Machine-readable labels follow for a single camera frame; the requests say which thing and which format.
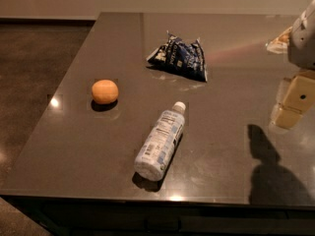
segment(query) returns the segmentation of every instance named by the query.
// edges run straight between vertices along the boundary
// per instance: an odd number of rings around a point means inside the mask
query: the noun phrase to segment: bottle cap
[[[185,113],[186,105],[183,102],[177,101],[172,109],[183,115]]]

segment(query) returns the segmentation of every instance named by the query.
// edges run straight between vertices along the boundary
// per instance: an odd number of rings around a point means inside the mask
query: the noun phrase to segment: concrete floor
[[[0,23],[0,188],[92,23]],[[0,235],[46,236],[0,199]]]

